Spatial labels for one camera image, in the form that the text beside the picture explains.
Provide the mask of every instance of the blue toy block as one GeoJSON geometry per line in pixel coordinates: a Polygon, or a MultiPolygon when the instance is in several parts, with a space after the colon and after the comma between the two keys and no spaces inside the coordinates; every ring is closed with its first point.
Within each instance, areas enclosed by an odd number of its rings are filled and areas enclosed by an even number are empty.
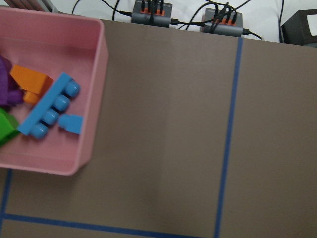
{"type": "Polygon", "coordinates": [[[61,128],[73,132],[76,134],[81,134],[81,127],[83,124],[83,117],[78,115],[68,115],[63,114],[58,119],[58,124],[61,128]]]}
{"type": "Polygon", "coordinates": [[[48,132],[47,125],[53,125],[59,113],[68,108],[70,103],[68,97],[75,97],[79,91],[79,84],[66,73],[62,73],[18,127],[18,131],[42,139],[48,132]]]}

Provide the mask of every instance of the gray power strip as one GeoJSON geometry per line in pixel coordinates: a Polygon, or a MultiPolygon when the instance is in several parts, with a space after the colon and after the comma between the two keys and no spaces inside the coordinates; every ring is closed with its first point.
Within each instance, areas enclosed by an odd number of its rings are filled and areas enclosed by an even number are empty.
{"type": "Polygon", "coordinates": [[[167,27],[171,23],[172,7],[170,3],[164,3],[163,13],[160,13],[160,4],[158,4],[158,10],[153,15],[153,23],[150,23],[151,11],[147,11],[148,1],[145,1],[145,11],[142,11],[142,1],[136,0],[131,16],[131,22],[143,25],[153,25],[160,27],[167,27]]]}
{"type": "MultiPolygon", "coordinates": [[[[203,21],[213,19],[214,13],[215,13],[215,9],[206,8],[203,21]]],[[[201,27],[201,32],[210,33],[211,26],[212,26],[212,22],[205,23],[205,26],[201,27]]],[[[228,24],[220,23],[215,28],[213,34],[241,37],[242,32],[243,32],[242,14],[238,12],[237,20],[234,25],[231,24],[231,21],[229,21],[228,24]]]]}

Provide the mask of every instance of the toy block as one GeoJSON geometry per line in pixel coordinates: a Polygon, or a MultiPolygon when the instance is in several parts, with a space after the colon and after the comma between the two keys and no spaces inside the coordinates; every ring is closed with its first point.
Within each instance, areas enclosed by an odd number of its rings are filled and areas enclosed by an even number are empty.
{"type": "Polygon", "coordinates": [[[0,147],[19,134],[16,130],[18,126],[15,117],[0,108],[0,147]]]}
{"type": "Polygon", "coordinates": [[[68,115],[63,114],[58,119],[59,127],[65,129],[66,131],[81,134],[81,127],[83,124],[83,117],[78,115],[68,115]]]}
{"type": "Polygon", "coordinates": [[[75,97],[79,91],[79,84],[66,73],[62,73],[18,130],[24,135],[42,139],[48,132],[47,125],[55,124],[59,113],[68,108],[70,104],[68,97],[75,97]]]}
{"type": "Polygon", "coordinates": [[[25,91],[23,100],[32,105],[37,104],[53,83],[53,80],[47,75],[19,65],[13,66],[10,75],[25,91]]]}
{"type": "Polygon", "coordinates": [[[17,87],[9,71],[11,63],[0,56],[0,106],[9,107],[23,102],[23,92],[17,87]]]}

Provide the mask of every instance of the blue tape line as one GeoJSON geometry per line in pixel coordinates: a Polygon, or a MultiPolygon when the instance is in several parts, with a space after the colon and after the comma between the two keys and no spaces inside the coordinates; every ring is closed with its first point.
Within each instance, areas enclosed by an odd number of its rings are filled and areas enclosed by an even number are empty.
{"type": "Polygon", "coordinates": [[[0,234],[2,231],[3,219],[5,216],[5,210],[9,199],[10,187],[12,181],[12,169],[9,169],[6,175],[5,187],[2,194],[1,212],[0,212],[0,234]]]}
{"type": "Polygon", "coordinates": [[[230,157],[231,136],[232,136],[234,111],[235,111],[236,96],[237,96],[238,81],[239,81],[242,45],[243,45],[243,39],[239,38],[237,55],[236,55],[236,63],[235,63],[234,75],[233,75],[229,120],[228,120],[227,135],[226,135],[226,142],[225,142],[225,149],[224,149],[224,156],[223,156],[220,190],[219,190],[219,197],[218,197],[218,209],[217,209],[216,224],[215,224],[214,236],[213,236],[214,238],[220,237],[222,209],[223,209],[223,203],[224,203],[224,194],[225,194],[228,164],[229,164],[229,157],[230,157]]]}
{"type": "Polygon", "coordinates": [[[79,222],[60,221],[60,220],[53,220],[53,219],[39,218],[39,217],[13,215],[13,214],[4,214],[3,218],[7,220],[14,220],[14,221],[20,221],[20,222],[31,222],[31,223],[39,223],[39,224],[45,224],[45,225],[70,227],[70,228],[79,228],[79,229],[94,230],[94,231],[101,231],[101,232],[138,235],[138,236],[144,236],[144,237],[199,238],[199,237],[173,235],[173,234],[159,233],[159,232],[141,231],[141,230],[127,229],[127,228],[108,227],[108,226],[93,225],[93,224],[86,224],[86,223],[79,223],[79,222]]]}

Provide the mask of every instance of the orange toy block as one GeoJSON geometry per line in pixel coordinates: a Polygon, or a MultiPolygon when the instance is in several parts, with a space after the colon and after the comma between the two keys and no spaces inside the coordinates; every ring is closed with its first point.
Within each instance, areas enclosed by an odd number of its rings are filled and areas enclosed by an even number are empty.
{"type": "Polygon", "coordinates": [[[13,66],[10,74],[20,88],[25,91],[23,100],[33,105],[41,99],[53,83],[53,80],[46,74],[18,65],[13,66]]]}

